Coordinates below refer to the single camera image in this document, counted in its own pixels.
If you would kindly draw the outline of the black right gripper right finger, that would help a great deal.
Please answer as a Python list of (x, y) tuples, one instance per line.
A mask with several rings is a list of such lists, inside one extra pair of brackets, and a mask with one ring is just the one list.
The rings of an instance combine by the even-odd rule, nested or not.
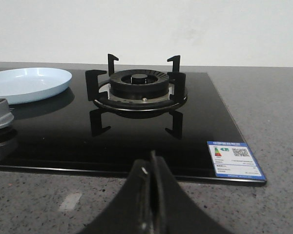
[(180, 187), (165, 160), (151, 152), (150, 204), (155, 234), (229, 234)]

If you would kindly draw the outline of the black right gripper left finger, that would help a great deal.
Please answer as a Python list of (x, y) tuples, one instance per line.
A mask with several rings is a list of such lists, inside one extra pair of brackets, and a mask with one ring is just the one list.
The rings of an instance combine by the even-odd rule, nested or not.
[(136, 160), (109, 205), (83, 230), (82, 234), (148, 234), (151, 226), (150, 163)]

